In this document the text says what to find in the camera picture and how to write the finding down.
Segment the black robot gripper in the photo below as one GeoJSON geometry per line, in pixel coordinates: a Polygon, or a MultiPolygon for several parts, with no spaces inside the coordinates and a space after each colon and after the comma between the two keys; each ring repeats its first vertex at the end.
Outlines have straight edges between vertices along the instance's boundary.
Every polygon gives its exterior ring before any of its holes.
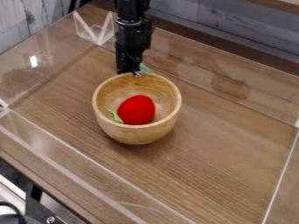
{"type": "Polygon", "coordinates": [[[151,47],[154,20],[149,16],[137,21],[117,17],[117,24],[117,70],[119,74],[127,72],[139,77],[142,53],[151,47]]]}

